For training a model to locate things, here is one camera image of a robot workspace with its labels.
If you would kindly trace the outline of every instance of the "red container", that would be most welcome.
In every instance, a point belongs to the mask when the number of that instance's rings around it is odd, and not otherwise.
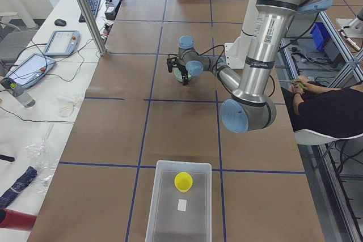
[[[0,208],[0,228],[31,231],[35,220],[36,215]]]

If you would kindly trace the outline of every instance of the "black shirt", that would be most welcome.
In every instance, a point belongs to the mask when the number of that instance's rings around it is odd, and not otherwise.
[[[297,129],[310,129],[336,138],[363,133],[363,92],[343,88],[304,97],[298,106]]]

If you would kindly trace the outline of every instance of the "crumpled white paper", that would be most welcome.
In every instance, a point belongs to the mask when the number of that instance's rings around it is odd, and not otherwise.
[[[59,103],[58,115],[61,117],[69,117],[74,108],[80,108],[82,105],[82,99],[79,95],[73,96],[57,96]]]

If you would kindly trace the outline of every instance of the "yellow cup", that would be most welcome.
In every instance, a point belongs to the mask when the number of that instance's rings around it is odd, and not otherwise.
[[[175,187],[182,193],[187,192],[193,185],[193,178],[189,173],[180,172],[174,179]]]

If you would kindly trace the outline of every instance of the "plastic bottle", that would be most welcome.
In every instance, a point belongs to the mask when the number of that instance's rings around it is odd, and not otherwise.
[[[22,106],[29,108],[35,104],[35,100],[28,94],[28,92],[18,85],[13,79],[3,78],[0,84],[3,85],[10,95],[16,98]]]

